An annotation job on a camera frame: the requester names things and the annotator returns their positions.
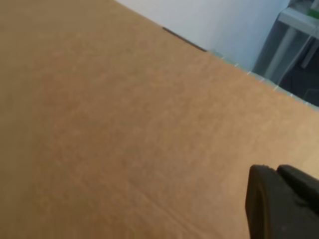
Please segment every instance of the cardboard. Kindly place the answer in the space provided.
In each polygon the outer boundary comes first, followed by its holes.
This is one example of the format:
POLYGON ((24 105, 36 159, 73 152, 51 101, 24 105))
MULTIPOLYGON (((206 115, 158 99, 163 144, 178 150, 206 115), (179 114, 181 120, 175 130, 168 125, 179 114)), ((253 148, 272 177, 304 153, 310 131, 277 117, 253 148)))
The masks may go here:
POLYGON ((0 11, 0 238, 248 238, 251 164, 319 176, 317 112, 118 3, 0 11))

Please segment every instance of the black line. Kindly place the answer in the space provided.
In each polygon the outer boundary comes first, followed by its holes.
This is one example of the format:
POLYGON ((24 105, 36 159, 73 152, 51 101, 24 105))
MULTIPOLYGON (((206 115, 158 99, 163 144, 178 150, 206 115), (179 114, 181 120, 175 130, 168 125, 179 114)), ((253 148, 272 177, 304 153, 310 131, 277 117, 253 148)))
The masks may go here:
POLYGON ((203 51, 203 52, 207 52, 207 50, 205 50, 204 48, 201 48, 200 46, 197 46, 196 44, 194 44, 194 43, 192 43, 192 42, 186 40, 185 38, 181 37, 180 35, 177 35, 175 32, 173 32, 173 31, 167 29, 166 27, 163 27, 163 29, 164 29, 165 31, 169 32, 170 34, 172 34, 172 35, 178 37, 179 39, 181 39, 181 40, 187 42, 188 44, 192 45, 193 47, 196 47, 198 50, 201 50, 201 51, 203 51))

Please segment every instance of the green object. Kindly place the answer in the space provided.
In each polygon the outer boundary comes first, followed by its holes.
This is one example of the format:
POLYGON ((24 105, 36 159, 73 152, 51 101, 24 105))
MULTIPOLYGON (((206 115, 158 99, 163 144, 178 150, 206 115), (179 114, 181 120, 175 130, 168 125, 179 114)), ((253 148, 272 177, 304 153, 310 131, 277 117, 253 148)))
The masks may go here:
POLYGON ((315 0, 311 6, 311 9, 308 13, 309 16, 312 16, 316 19, 319 19, 319 0, 315 0))
POLYGON ((319 19, 319 11, 317 11, 315 9, 310 9, 308 15, 312 16, 312 17, 314 17, 316 19, 319 19))

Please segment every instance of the brown cardboard surface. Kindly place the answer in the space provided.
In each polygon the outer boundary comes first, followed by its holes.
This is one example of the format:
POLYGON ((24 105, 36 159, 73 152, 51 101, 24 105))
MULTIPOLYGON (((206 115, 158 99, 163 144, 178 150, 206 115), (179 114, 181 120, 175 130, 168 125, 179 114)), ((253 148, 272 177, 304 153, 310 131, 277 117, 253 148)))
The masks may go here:
POLYGON ((319 114, 111 0, 0 3, 0 238, 248 238, 251 164, 319 176, 319 114))

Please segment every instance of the white wall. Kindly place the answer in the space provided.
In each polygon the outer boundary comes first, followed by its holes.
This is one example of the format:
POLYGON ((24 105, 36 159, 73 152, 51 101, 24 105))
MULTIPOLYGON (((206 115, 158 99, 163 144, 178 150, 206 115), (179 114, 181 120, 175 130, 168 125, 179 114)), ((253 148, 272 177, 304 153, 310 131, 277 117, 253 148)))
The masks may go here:
POLYGON ((252 70, 290 0, 118 0, 134 11, 252 70))

